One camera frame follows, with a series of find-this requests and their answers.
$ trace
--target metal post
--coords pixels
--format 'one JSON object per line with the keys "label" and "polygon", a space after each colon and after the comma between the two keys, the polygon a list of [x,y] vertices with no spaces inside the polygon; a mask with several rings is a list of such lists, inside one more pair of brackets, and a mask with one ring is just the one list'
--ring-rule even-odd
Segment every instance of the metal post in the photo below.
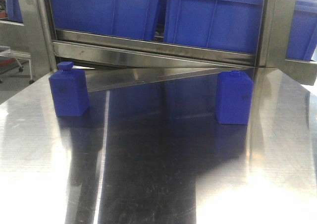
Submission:
{"label": "metal post", "polygon": [[33,79],[37,80],[56,68],[45,0],[19,0],[25,34],[33,65]]}

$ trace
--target blue plastic bottle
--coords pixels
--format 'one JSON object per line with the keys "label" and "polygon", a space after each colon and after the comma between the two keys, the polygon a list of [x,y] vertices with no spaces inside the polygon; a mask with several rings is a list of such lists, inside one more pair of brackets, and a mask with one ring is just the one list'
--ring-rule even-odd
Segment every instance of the blue plastic bottle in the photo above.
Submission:
{"label": "blue plastic bottle", "polygon": [[216,92],[216,118],[220,124],[248,124],[253,81],[241,71],[221,72]]}
{"label": "blue plastic bottle", "polygon": [[59,63],[60,70],[49,78],[57,116],[80,116],[89,106],[85,71],[72,69],[73,65]]}

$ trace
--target metal frame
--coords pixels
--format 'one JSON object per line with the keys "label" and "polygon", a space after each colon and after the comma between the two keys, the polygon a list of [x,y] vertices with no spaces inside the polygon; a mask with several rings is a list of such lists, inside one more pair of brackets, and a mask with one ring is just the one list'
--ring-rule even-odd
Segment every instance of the metal frame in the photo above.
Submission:
{"label": "metal frame", "polygon": [[302,84],[316,81],[317,64],[286,58],[296,0],[264,0],[256,66],[277,67]]}
{"label": "metal frame", "polygon": [[203,48],[144,42],[83,32],[55,30],[50,0],[19,0],[23,24],[0,21],[0,29],[11,25],[16,35],[24,33],[22,50],[17,36],[0,40],[29,53],[35,77],[56,68],[55,57],[116,67],[278,67],[301,83],[313,84],[317,65],[285,59],[295,0],[264,0],[257,55]]}

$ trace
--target stainless steel table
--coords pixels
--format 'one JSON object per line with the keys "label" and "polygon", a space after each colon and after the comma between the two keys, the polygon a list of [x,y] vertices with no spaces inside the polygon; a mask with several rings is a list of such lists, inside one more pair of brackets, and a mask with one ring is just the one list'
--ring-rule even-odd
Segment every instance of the stainless steel table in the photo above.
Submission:
{"label": "stainless steel table", "polygon": [[250,69],[249,125],[219,125],[219,71],[87,71],[81,117],[49,75],[0,105],[0,223],[315,224],[317,98]]}

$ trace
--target bottle cap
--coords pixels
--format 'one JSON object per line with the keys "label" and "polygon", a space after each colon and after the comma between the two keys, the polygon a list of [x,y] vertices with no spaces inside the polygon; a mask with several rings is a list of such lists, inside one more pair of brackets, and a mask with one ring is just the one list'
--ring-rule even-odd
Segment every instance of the bottle cap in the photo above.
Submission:
{"label": "bottle cap", "polygon": [[61,63],[58,63],[57,66],[59,69],[62,69],[62,70],[71,70],[72,67],[74,66],[74,62],[62,61]]}

